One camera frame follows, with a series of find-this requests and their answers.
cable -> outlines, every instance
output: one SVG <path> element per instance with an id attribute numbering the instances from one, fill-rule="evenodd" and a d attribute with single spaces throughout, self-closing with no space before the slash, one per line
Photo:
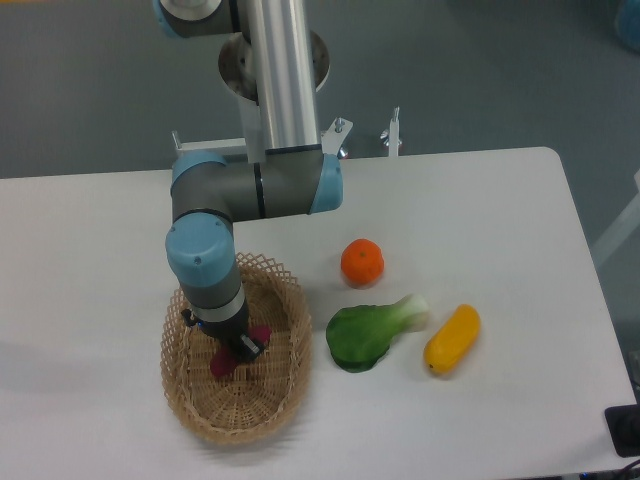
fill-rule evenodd
<path id="1" fill-rule="evenodd" d="M 611 480 L 623 480 L 627 477 L 627 474 L 629 473 L 629 471 L 637 466 L 640 465 L 640 459 L 631 462 L 629 465 L 627 465 L 626 467 L 624 467 L 622 470 L 618 471 L 618 473 L 616 473 L 613 477 L 611 477 Z"/>

orange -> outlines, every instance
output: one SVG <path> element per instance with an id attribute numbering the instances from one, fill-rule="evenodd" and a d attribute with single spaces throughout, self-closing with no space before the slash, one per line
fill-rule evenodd
<path id="1" fill-rule="evenodd" d="M 340 268 L 344 276 L 356 285 L 374 282 L 384 270 L 382 250 L 371 240 L 360 238 L 344 249 Z"/>

yellow squash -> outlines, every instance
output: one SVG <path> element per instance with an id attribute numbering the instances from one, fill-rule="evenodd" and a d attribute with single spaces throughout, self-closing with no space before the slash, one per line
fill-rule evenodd
<path id="1" fill-rule="evenodd" d="M 480 315 L 471 305 L 460 305 L 424 347 L 424 362 L 434 373 L 447 373 L 469 351 L 480 333 Z"/>

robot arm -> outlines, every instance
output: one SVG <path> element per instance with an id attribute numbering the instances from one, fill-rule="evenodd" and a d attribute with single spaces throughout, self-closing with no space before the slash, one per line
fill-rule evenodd
<path id="1" fill-rule="evenodd" d="M 232 28 L 245 26 L 245 48 L 254 62 L 266 161 L 227 165 L 205 151 L 180 157 L 173 167 L 173 225 L 166 249 L 192 321 L 241 361 L 251 361 L 263 347 L 247 334 L 249 312 L 235 261 L 233 223 L 336 209 L 342 203 L 342 176 L 337 157 L 324 155 L 320 145 L 303 0 L 156 0 L 165 26 L 180 25 L 181 36 L 188 36 L 189 25 L 196 32 L 226 33 L 213 29 L 224 23 L 214 17 L 233 9 Z"/>

blue joint cap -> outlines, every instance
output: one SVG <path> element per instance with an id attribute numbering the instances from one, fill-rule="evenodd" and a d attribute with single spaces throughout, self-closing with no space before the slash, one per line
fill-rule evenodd
<path id="1" fill-rule="evenodd" d="M 618 37 L 628 47 L 640 50 L 640 0 L 623 0 L 616 17 Z"/>
<path id="2" fill-rule="evenodd" d="M 342 205 L 342 170 L 335 155 L 324 155 L 322 173 L 309 214 L 328 212 Z"/>
<path id="3" fill-rule="evenodd" d="M 194 212 L 173 224 L 165 241 L 169 266 L 180 283 L 209 287 L 221 282 L 235 262 L 233 236 L 215 215 Z"/>
<path id="4" fill-rule="evenodd" d="M 173 188 L 173 184 L 176 183 L 178 177 L 180 177 L 180 175 L 182 175 L 184 172 L 197 165 L 208 162 L 220 163 L 224 166 L 227 165 L 226 160 L 214 152 L 208 152 L 206 150 L 193 150 L 191 152 L 185 153 L 173 164 L 171 188 Z"/>
<path id="5" fill-rule="evenodd" d="M 169 38 L 180 38 L 180 35 L 174 32 L 173 28 L 171 28 L 171 25 L 169 25 L 167 23 L 167 20 L 164 18 L 164 12 L 162 11 L 160 0 L 151 0 L 151 2 L 153 3 L 153 11 L 156 14 L 156 19 L 158 20 L 160 28 L 162 28 L 164 34 Z"/>

